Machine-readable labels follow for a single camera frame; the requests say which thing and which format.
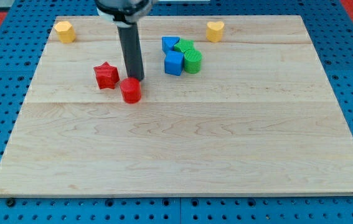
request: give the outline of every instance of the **yellow block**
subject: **yellow block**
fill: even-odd
[[[69,21],[58,22],[54,26],[54,29],[56,30],[57,37],[59,37],[63,44],[71,43],[77,37],[74,28]]]
[[[222,21],[207,23],[207,39],[211,42],[219,42],[224,35],[225,23]]]

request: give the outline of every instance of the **wooden table surface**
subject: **wooden table surface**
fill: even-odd
[[[99,90],[126,77],[115,25],[58,17],[0,163],[0,197],[353,195],[353,138],[299,16],[145,17],[142,99]],[[225,22],[222,42],[205,39]],[[163,35],[195,40],[202,70],[164,73]]]

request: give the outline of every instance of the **green ridged block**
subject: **green ridged block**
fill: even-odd
[[[180,39],[177,44],[174,45],[174,51],[185,53],[188,50],[194,49],[193,40]]]
[[[184,53],[184,70],[196,74],[201,70],[202,54],[198,50],[188,50]]]

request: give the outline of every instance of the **blue pegboard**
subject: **blue pegboard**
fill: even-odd
[[[301,15],[353,135],[353,23],[339,1],[212,0],[150,15]],[[93,0],[16,0],[0,28],[0,159],[56,16]],[[0,199],[0,223],[353,223],[353,197]]]

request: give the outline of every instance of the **blue cube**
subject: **blue cube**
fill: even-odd
[[[165,73],[180,76],[183,71],[183,59],[183,53],[173,50],[168,51],[164,61]]]
[[[174,45],[180,40],[179,37],[162,37],[162,51],[167,54],[168,51],[174,50]]]

